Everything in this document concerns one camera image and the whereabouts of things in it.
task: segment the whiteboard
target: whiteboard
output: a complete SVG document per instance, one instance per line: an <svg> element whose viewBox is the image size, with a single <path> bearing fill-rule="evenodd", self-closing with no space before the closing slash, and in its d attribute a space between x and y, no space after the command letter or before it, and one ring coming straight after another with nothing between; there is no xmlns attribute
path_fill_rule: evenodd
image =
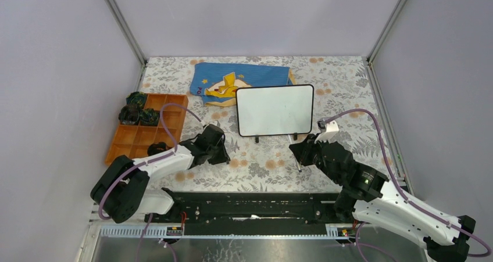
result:
<svg viewBox="0 0 493 262"><path fill-rule="evenodd" d="M312 131L312 85L239 88L236 102L242 137Z"/></svg>

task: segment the tabletop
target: tabletop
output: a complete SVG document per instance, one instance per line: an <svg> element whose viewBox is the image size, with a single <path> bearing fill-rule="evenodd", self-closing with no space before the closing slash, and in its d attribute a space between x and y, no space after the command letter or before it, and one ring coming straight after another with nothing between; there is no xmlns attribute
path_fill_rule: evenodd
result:
<svg viewBox="0 0 493 262"><path fill-rule="evenodd" d="M188 108L205 122L218 125L226 134L229 164L203 164L178 172L151 184L172 191L240 191L240 192L338 192L315 166L299 172L288 149L286 135L261 137L259 143L251 137L238 135L235 106L204 106L200 96L189 91L194 66L200 62L248 63L266 66L288 66L297 84L315 88L312 133L318 132L316 121L355 107L377 114L365 65L361 57L156 57L150 58L142 78L140 91L156 94L186 94ZM364 113L351 113L337 120L340 131L337 141L350 150L356 161L368 164L387 174L377 133L371 118ZM181 139L196 136L202 126L190 114L185 117ZM295 142L303 141L299 135Z"/></svg>

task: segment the table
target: table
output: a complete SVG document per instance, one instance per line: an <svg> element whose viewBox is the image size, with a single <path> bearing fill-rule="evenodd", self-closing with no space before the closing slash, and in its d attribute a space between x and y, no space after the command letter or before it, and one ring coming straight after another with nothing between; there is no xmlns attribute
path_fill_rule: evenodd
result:
<svg viewBox="0 0 493 262"><path fill-rule="evenodd" d="M157 94L186 94L188 108L206 122L218 124L226 133L226 149L230 164L203 164L185 172L169 175L151 184L172 191L239 191L239 192L338 192L315 166L298 172L288 149L286 135L254 138L238 135L236 108L204 106L199 96L189 91L194 66L199 62L248 63L268 66L288 66L297 84L312 84L315 88L313 128L316 121L355 107L377 115L373 91L370 88L361 57L156 57L150 58L142 78L140 91ZM377 134L371 118L364 113L352 113L337 120L339 133L332 138L349 149L356 161L368 164L387 174ZM181 139L194 137L201 125L189 114L185 118ZM299 135L298 142L306 135Z"/></svg>

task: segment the orange compartment box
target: orange compartment box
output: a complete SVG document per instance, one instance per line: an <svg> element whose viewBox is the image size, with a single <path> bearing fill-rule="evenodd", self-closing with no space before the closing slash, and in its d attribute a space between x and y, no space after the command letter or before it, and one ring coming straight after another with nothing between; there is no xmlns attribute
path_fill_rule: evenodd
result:
<svg viewBox="0 0 493 262"><path fill-rule="evenodd" d="M188 107L186 95L165 95L147 94L144 109L152 108L160 111L166 103L176 103L183 107ZM169 106L163 112L166 127L177 142L180 141L185 121L186 111L177 106ZM173 142L165 132L163 125L159 122L156 127L139 125L119 124L113 137L113 141L106 155L105 164L109 166L118 156L126 155L131 159L147 156L147 148L158 142L165 142L168 147L173 146Z"/></svg>

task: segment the towel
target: towel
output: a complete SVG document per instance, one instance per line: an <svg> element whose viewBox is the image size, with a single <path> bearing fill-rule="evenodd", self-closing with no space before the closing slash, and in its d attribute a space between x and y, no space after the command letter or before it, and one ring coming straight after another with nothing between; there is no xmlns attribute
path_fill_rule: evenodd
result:
<svg viewBox="0 0 493 262"><path fill-rule="evenodd" d="M202 97L204 105L232 106L236 90L243 87L295 85L289 67L240 63L198 63L190 93Z"/></svg>

